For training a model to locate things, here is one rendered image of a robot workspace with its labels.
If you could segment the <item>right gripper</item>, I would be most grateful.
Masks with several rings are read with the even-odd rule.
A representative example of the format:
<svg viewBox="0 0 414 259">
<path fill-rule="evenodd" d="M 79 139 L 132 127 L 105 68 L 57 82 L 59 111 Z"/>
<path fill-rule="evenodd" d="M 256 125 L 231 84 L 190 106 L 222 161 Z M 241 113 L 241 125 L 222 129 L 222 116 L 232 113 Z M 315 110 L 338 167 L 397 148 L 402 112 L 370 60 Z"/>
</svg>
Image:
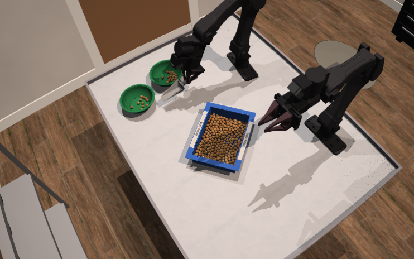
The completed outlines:
<svg viewBox="0 0 414 259">
<path fill-rule="evenodd" d="M 199 76 L 201 73 L 204 73 L 205 71 L 205 69 L 200 65 L 202 56 L 198 56 L 197 58 L 200 58 L 197 69 L 189 69 L 186 65 L 183 65 L 181 67 L 184 80 L 186 79 L 187 84 L 190 84 L 197 76 Z M 194 75 L 194 76 L 190 79 L 191 75 Z"/>
</svg>

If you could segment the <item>dark grey table edge lip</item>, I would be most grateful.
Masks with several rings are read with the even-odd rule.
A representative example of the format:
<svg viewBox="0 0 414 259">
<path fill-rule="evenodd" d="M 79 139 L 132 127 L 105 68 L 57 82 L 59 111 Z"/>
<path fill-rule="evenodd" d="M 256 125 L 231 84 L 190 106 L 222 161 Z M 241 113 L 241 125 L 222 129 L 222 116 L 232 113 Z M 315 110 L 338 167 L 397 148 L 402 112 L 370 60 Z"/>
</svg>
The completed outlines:
<svg viewBox="0 0 414 259">
<path fill-rule="evenodd" d="M 258 32 L 254 27 L 252 27 L 252 32 L 255 33 L 261 40 L 263 40 L 269 47 L 271 47 L 276 53 L 279 54 L 279 56 L 281 56 L 286 62 L 288 62 L 298 73 L 302 73 L 303 75 L 305 75 L 305 72 L 298 67 L 289 57 L 287 57 L 280 49 L 278 49 L 273 43 L 271 43 L 267 38 L 265 38 L 260 32 Z M 119 143 L 115 133 L 113 132 L 110 124 L 108 123 L 103 111 L 101 110 L 95 96 L 93 95 L 89 84 L 95 82 L 96 80 L 130 64 L 131 62 L 146 56 L 174 41 L 176 41 L 179 37 L 184 37 L 187 36 L 189 34 L 193 33 L 193 28 L 185 31 L 171 39 L 168 39 L 94 77 L 92 77 L 91 79 L 85 81 L 85 85 L 91 95 L 91 97 L 93 98 L 96 106 L 98 107 L 105 123 L 107 124 L 112 136 L 114 137 L 118 147 L 120 148 L 123 156 L 125 157 L 126 161 L 128 162 L 130 168 L 132 169 L 135 177 L 137 178 L 138 182 L 140 183 L 142 189 L 144 190 L 145 194 L 147 195 L 148 199 L 150 200 L 151 204 L 153 205 L 155 211 L 157 212 L 158 216 L 160 217 L 160 219 L 162 220 L 163 224 L 165 225 L 166 229 L 168 230 L 169 234 L 171 235 L 172 239 L 174 240 L 174 242 L 176 243 L 176 245 L 178 246 L 179 250 L 181 251 L 182 255 L 185 257 L 185 259 L 189 259 L 187 254 L 185 253 L 185 251 L 183 250 L 183 248 L 181 247 L 180 243 L 178 242 L 178 240 L 176 239 L 175 235 L 173 234 L 172 230 L 170 229 L 169 225 L 167 224 L 167 222 L 165 221 L 164 217 L 162 216 L 162 214 L 160 213 L 158 207 L 156 206 L 155 202 L 153 201 L 153 199 L 151 198 L 150 194 L 148 193 L 146 187 L 144 186 L 143 182 L 141 181 L 140 177 L 138 176 L 136 170 L 134 169 L 133 165 L 131 164 L 128 156 L 126 155 L 123 147 L 121 146 L 121 144 Z M 379 184 L 373 191 L 371 191 L 365 198 L 363 198 L 358 204 L 356 204 L 354 207 L 351 208 L 351 210 L 349 210 L 347 213 L 345 213 L 341 218 L 339 218 L 335 223 L 333 223 L 330 227 L 328 227 L 326 230 L 324 230 L 321 234 L 319 234 L 316 238 L 314 238 L 311 242 L 309 242 L 307 245 L 305 245 L 303 248 L 301 248 L 299 251 L 297 251 L 295 254 L 293 254 L 291 257 L 289 257 L 288 259 L 294 259 L 296 258 L 298 255 L 300 255 L 303 251 L 305 251 L 307 248 L 309 248 L 311 245 L 313 245 L 316 241 L 318 241 L 322 236 L 326 235 L 330 230 L 332 230 L 336 225 L 338 225 L 342 220 L 344 220 L 348 215 L 350 215 L 353 211 L 355 211 L 359 206 L 361 206 L 366 200 L 368 200 L 375 192 L 377 192 L 385 183 L 387 183 L 391 178 L 393 178 L 396 173 L 398 173 L 403 167 L 347 112 L 345 111 L 344 116 L 391 162 L 391 164 L 397 169 L 396 171 L 394 171 L 389 177 L 387 177 L 381 184 Z"/>
</svg>

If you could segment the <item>blue dog food box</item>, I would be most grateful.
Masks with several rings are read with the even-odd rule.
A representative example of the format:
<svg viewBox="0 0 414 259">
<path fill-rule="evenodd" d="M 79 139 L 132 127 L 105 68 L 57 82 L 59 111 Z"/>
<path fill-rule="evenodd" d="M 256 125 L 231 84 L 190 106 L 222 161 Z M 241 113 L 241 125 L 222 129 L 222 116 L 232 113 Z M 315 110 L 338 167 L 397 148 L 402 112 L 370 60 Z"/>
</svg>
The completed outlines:
<svg viewBox="0 0 414 259">
<path fill-rule="evenodd" d="M 240 149 L 237 152 L 237 159 L 236 159 L 235 165 L 227 164 L 225 162 L 225 159 L 224 159 L 224 162 L 225 162 L 224 163 L 224 162 L 215 161 L 212 159 L 207 159 L 201 156 L 194 155 L 196 153 L 195 151 L 197 150 L 196 148 L 199 146 L 199 143 L 201 142 L 201 140 L 203 140 L 202 136 L 205 133 L 205 130 L 206 130 L 205 128 L 207 127 L 206 125 L 208 124 L 210 115 L 212 115 L 213 113 L 215 113 L 215 115 L 218 114 L 219 116 L 226 117 L 227 119 L 231 118 L 232 121 L 236 119 L 238 121 L 241 121 L 241 123 L 247 122 L 247 127 L 245 129 L 243 139 L 241 140 L 240 139 L 241 137 L 238 138 L 239 140 L 242 141 L 242 143 L 240 144 Z M 243 159 L 243 155 L 245 152 L 245 148 L 247 146 L 247 142 L 249 139 L 249 135 L 251 133 L 251 129 L 253 126 L 255 116 L 256 116 L 256 113 L 254 112 L 207 102 L 205 109 L 202 113 L 202 116 L 200 118 L 199 124 L 194 133 L 194 136 L 191 140 L 191 143 L 190 143 L 190 146 L 188 148 L 185 158 L 192 159 L 192 162 L 194 163 L 213 167 L 216 169 L 220 169 L 220 170 L 224 170 L 224 171 L 228 171 L 232 173 L 235 173 L 235 171 L 239 172 L 239 168 L 240 168 L 240 165 Z"/>
</svg>

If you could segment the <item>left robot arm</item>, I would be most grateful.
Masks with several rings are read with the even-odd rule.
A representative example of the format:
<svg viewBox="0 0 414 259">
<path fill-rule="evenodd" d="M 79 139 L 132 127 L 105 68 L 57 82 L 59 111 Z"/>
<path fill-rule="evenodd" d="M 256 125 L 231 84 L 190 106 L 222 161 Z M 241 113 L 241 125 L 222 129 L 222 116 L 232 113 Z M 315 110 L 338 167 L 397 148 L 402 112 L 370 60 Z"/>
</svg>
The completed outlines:
<svg viewBox="0 0 414 259">
<path fill-rule="evenodd" d="M 300 114 L 320 100 L 325 104 L 333 101 L 319 116 L 313 115 L 304 124 L 334 155 L 338 155 L 347 147 L 335 134 L 344 113 L 362 87 L 380 76 L 383 65 L 384 57 L 370 53 L 370 46 L 362 42 L 357 53 L 344 63 L 330 69 L 321 65 L 311 67 L 305 75 L 293 78 L 287 87 L 290 91 L 283 97 Z"/>
</svg>

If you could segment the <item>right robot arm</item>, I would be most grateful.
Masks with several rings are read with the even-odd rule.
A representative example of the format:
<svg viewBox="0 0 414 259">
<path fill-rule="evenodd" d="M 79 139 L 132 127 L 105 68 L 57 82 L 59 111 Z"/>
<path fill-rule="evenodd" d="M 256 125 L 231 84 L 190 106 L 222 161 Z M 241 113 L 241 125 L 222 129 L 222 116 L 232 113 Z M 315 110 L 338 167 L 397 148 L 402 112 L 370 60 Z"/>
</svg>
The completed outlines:
<svg viewBox="0 0 414 259">
<path fill-rule="evenodd" d="M 197 69 L 200 60 L 197 57 L 203 56 L 206 45 L 210 45 L 220 26 L 242 7 L 236 34 L 230 42 L 231 52 L 227 53 L 227 57 L 245 81 L 257 78 L 257 72 L 249 63 L 249 38 L 255 17 L 265 4 L 266 0 L 224 0 L 193 26 L 192 35 L 178 38 L 174 44 L 175 53 L 171 54 L 172 67 L 177 70 L 186 64 L 189 69 Z"/>
</svg>

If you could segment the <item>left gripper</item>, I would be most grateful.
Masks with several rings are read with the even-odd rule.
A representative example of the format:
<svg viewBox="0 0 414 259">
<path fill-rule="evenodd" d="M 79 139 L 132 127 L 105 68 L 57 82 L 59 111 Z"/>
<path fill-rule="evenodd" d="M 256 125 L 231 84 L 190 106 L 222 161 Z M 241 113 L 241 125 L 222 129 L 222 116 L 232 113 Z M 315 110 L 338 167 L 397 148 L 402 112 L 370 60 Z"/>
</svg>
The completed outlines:
<svg viewBox="0 0 414 259">
<path fill-rule="evenodd" d="M 267 113 L 258 122 L 258 126 L 277 118 L 266 129 L 264 129 L 264 133 L 272 131 L 286 131 L 291 127 L 293 127 L 294 130 L 297 130 L 299 128 L 302 115 L 280 93 L 275 94 L 274 99 L 275 100 L 270 105 Z M 278 124 L 280 125 L 276 126 Z"/>
</svg>

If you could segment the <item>grey scoop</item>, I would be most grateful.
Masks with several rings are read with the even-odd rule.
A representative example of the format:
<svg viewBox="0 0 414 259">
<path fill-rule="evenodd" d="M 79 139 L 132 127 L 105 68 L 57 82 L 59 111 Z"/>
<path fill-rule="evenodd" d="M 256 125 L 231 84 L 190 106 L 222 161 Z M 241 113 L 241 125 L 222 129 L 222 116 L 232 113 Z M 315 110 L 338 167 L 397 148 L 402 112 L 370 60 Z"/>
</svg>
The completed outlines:
<svg viewBox="0 0 414 259">
<path fill-rule="evenodd" d="M 167 91 L 165 91 L 164 93 L 163 93 L 163 95 L 161 96 L 161 98 L 163 99 L 163 101 L 166 101 L 166 100 L 168 100 L 169 98 L 171 98 L 171 97 L 173 97 L 174 96 L 174 94 L 175 95 L 177 95 L 177 94 L 179 94 L 180 92 L 182 92 L 182 91 L 184 91 L 184 85 L 186 85 L 187 83 L 186 83 L 186 79 L 184 80 L 184 81 L 182 81 L 182 82 L 179 82 L 179 80 L 177 80 L 177 81 L 175 81 L 174 83 L 173 83 L 173 85 L 172 86 L 170 86 L 169 88 L 168 88 L 168 90 Z M 181 90 L 181 91 L 180 91 Z M 180 92 L 179 92 L 180 91 Z M 178 93 L 177 93 L 178 92 Z"/>
</svg>

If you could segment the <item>green bowl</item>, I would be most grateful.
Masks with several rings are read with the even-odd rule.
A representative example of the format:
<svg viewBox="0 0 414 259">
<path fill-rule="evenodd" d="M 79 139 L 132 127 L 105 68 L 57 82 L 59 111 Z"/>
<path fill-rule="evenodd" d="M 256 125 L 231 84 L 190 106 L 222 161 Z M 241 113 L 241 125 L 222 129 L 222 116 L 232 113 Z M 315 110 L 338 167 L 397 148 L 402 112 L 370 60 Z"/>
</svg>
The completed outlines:
<svg viewBox="0 0 414 259">
<path fill-rule="evenodd" d="M 170 87 L 172 86 L 172 84 L 177 81 L 177 79 L 173 82 L 166 83 L 168 81 L 169 78 L 167 78 L 167 76 L 170 76 L 169 73 L 167 73 L 167 71 L 173 71 L 175 74 L 177 74 L 177 79 L 180 80 L 180 78 L 182 77 L 182 70 L 181 68 L 179 69 L 174 69 L 171 65 L 171 61 L 170 60 L 162 60 L 157 62 L 150 70 L 149 76 L 152 82 L 154 82 L 155 84 L 161 86 L 161 87 Z M 164 77 L 163 79 L 161 79 L 161 77 Z"/>
<path fill-rule="evenodd" d="M 141 98 L 142 101 L 140 101 L 139 99 L 141 95 L 147 97 L 148 102 L 145 99 L 143 99 L 143 97 Z M 128 87 L 121 94 L 119 102 L 120 102 L 121 107 L 125 111 L 139 114 L 139 113 L 143 113 L 146 110 L 148 110 L 154 100 L 155 100 L 155 93 L 154 93 L 154 90 L 150 86 L 146 84 L 135 84 L 135 85 Z M 137 104 L 137 102 L 140 102 L 140 104 Z M 144 104 L 142 104 L 142 102 L 144 102 Z M 146 107 L 146 104 L 148 104 L 147 107 Z M 141 109 L 142 105 L 144 105 L 143 109 Z M 131 106 L 133 106 L 133 108 L 131 108 Z"/>
</svg>

